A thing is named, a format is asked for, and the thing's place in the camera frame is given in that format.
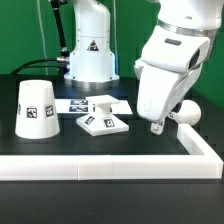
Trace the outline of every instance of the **white edge rail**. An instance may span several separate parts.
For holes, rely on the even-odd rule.
[[[189,125],[177,138],[189,155],[0,156],[0,180],[221,179],[223,161]]]

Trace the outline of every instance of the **white cup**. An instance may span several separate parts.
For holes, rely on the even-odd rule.
[[[28,139],[49,138],[59,133],[52,83],[28,80],[20,83],[15,133]]]

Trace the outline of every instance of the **black tabletop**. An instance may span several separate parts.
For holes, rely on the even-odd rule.
[[[55,98],[78,99],[109,94],[129,102],[133,115],[118,115],[129,132],[92,137],[76,119],[59,114],[61,132],[27,140],[15,135],[19,83],[50,80]],[[56,76],[0,76],[0,155],[186,154],[176,139],[177,124],[166,121],[161,136],[136,113],[138,82],[121,79],[116,88],[86,91],[65,86]],[[202,109],[194,128],[224,159],[224,112],[194,91],[187,98]],[[221,180],[105,180],[0,182],[0,223],[223,223]]]

